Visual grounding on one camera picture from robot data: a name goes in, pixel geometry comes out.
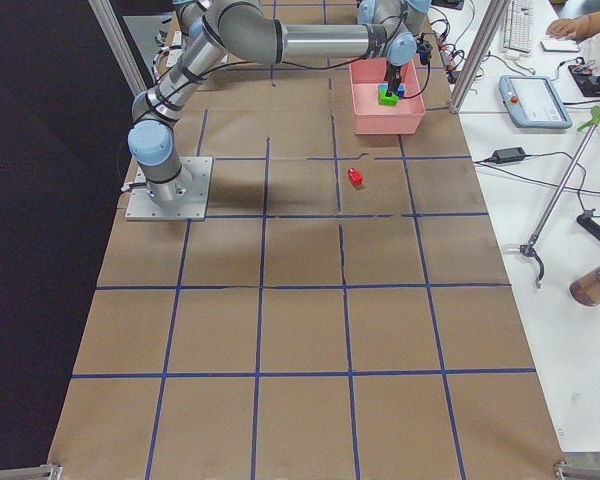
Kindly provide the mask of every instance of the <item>keyboard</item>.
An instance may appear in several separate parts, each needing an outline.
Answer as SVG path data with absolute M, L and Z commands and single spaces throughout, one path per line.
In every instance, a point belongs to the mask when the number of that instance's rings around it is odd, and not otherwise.
M 511 0 L 502 26 L 502 49 L 531 54 L 533 0 Z

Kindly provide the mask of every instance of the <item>aluminum pole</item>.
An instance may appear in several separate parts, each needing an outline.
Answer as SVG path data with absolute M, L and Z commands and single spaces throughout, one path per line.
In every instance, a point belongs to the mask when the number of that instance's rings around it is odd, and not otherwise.
M 460 76 L 456 82 L 456 86 L 451 94 L 451 100 L 449 101 L 449 110 L 452 113 L 458 113 L 460 106 L 464 102 L 473 80 L 478 74 L 478 69 L 482 60 L 491 46 L 493 37 L 502 24 L 502 15 L 509 4 L 509 0 L 491 0 L 487 11 L 484 14 L 482 23 L 478 28 L 478 35 L 476 35 L 473 45 L 467 59 L 464 62 L 464 67 L 460 71 Z
M 549 204 L 547 205 L 547 208 L 545 208 L 544 213 L 542 214 L 542 217 L 540 218 L 540 221 L 538 222 L 538 226 L 531 234 L 531 237 L 529 237 L 529 242 L 527 245 L 529 245 L 530 247 L 533 247 L 535 245 L 535 243 L 538 241 L 538 237 L 540 237 L 540 233 L 542 232 L 542 229 L 547 224 L 547 220 L 549 220 L 549 216 L 551 215 L 551 212 L 553 212 L 553 209 L 555 208 L 556 203 L 558 203 L 558 200 L 560 199 L 560 195 L 562 195 L 564 188 L 567 186 L 567 182 L 569 181 L 571 174 L 575 170 L 576 165 L 578 165 L 578 162 L 580 161 L 580 157 L 582 157 L 582 153 L 584 152 L 584 149 L 586 148 L 587 144 L 589 143 L 589 140 L 591 140 L 591 136 L 593 135 L 593 132 L 596 130 L 596 127 L 597 127 L 597 124 L 591 125 L 589 127 L 589 129 L 587 130 L 587 134 L 582 139 L 582 142 L 580 142 L 580 145 L 578 146 L 578 150 L 576 150 L 576 153 L 573 156 L 573 158 L 571 159 L 571 163 L 569 164 L 567 171 L 562 176 L 562 180 L 560 180 L 560 183 L 558 184 L 558 188 L 556 189 L 555 192 L 553 192 L 553 196 L 551 197 L 551 200 L 549 200 Z
M 145 85 L 129 44 L 124 37 L 124 33 L 122 33 L 122 28 L 118 23 L 118 18 L 111 7 L 111 3 L 109 3 L 109 0 L 89 0 L 89 4 L 118 61 L 122 74 L 129 84 L 131 93 L 134 97 L 137 96 L 147 89 L 147 85 Z

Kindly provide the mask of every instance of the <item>small red object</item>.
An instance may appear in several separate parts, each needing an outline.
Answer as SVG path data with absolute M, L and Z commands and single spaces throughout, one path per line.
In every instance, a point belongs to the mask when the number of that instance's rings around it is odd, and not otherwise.
M 364 177 L 358 170 L 356 170 L 355 168 L 350 168 L 347 171 L 347 175 L 349 176 L 349 181 L 351 182 L 351 185 L 353 185 L 354 187 L 359 187 L 360 185 L 362 185 Z

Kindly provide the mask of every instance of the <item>table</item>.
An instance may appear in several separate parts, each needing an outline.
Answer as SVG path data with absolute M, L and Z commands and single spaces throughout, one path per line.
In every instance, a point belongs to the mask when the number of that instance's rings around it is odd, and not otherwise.
M 475 35 L 487 2 L 475 0 L 476 20 L 460 46 L 468 48 Z M 556 18 L 548 1 L 534 2 L 535 47 L 529 58 L 520 63 L 533 67 L 538 75 L 556 76 L 558 62 L 574 58 L 573 54 L 541 51 L 539 39 L 546 26 Z M 445 10 L 454 30 L 467 25 L 470 6 L 464 11 Z M 436 12 L 431 18 L 440 18 Z M 501 55 L 497 47 L 492 52 Z M 460 119 L 474 161 L 491 156 L 498 148 L 522 146 L 527 153 L 565 150 L 573 153 L 583 134 L 577 127 L 590 118 L 587 111 L 570 109 L 574 126 L 565 132 L 521 130 L 513 126 L 504 113 L 497 91 L 497 80 L 510 74 L 499 61 L 484 64 L 484 77 L 474 83 L 461 108 Z M 555 82 L 563 101 L 584 100 L 566 70 L 560 69 Z M 582 159 L 587 168 L 586 187 L 600 190 L 600 127 Z M 567 165 L 564 156 L 529 159 L 506 167 L 513 173 L 557 182 Z M 537 266 L 520 254 L 510 253 L 526 243 L 553 190 L 538 187 L 492 170 L 477 168 L 491 221 L 503 252 L 503 260 L 512 283 L 516 303 L 540 375 L 551 417 L 565 452 L 600 452 L 600 306 L 588 308 L 576 303 L 568 291 L 569 284 L 600 264 L 600 244 L 575 223 L 582 211 L 574 194 L 565 193 L 542 232 L 537 249 L 547 273 L 542 288 L 534 286 Z M 577 186 L 580 173 L 575 172 L 570 185 Z M 600 197 L 583 197 L 587 208 L 600 214 Z
M 417 134 L 356 136 L 346 68 L 216 72 L 175 127 L 181 155 L 215 157 L 207 220 L 127 222 L 121 199 L 50 461 L 76 479 L 554 478 L 447 96 L 434 68 Z

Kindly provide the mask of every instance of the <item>metal frame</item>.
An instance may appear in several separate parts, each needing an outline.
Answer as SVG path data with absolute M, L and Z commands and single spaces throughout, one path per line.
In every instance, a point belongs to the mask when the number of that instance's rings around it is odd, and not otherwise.
M 104 33 L 104 36 L 109 42 L 109 46 L 113 51 L 113 55 L 120 65 L 122 74 L 129 84 L 129 88 L 133 93 L 133 96 L 137 96 L 141 92 L 147 89 L 142 74 L 138 69 L 138 65 L 133 58 L 129 44 L 122 32 L 118 18 L 116 17 L 113 7 L 109 0 L 89 0 L 91 9 L 98 19 L 100 28 Z
M 600 480 L 600 469 L 572 467 L 566 463 L 555 465 L 556 478 L 565 480 L 567 478 L 577 478 L 580 480 Z
M 60 480 L 61 477 L 62 467 L 58 465 L 0 470 L 0 480 Z
M 509 0 L 491 0 L 489 7 L 484 14 L 482 23 L 478 27 L 478 35 L 471 45 L 471 50 L 464 62 L 464 67 L 460 71 L 460 76 L 449 100 L 449 110 L 452 113 L 459 113 L 460 106 L 464 102 L 471 84 L 478 74 L 478 69 L 482 63 L 484 55 L 491 46 L 491 41 L 498 28 L 502 24 L 502 15 L 504 14 Z

